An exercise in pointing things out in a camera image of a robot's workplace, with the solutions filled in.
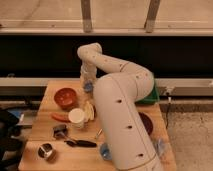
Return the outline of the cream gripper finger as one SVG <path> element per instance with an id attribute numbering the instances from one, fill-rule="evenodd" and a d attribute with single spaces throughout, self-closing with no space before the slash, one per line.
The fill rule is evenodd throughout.
<path id="1" fill-rule="evenodd" d="M 97 79 L 96 80 L 91 80 L 91 86 L 94 88 L 95 84 L 97 82 Z"/>
<path id="2" fill-rule="evenodd" d="M 85 82 L 85 79 L 83 77 L 80 77 L 80 83 L 81 83 L 82 88 L 84 89 L 86 82 Z"/>

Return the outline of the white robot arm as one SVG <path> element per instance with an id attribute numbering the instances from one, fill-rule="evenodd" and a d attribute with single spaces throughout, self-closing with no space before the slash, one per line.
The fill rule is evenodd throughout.
<path id="1" fill-rule="evenodd" d="M 95 82 L 93 99 L 115 168 L 164 171 L 135 106 L 154 88 L 152 72 L 133 62 L 104 55 L 98 43 L 79 47 L 77 54 L 84 64 L 106 73 Z"/>

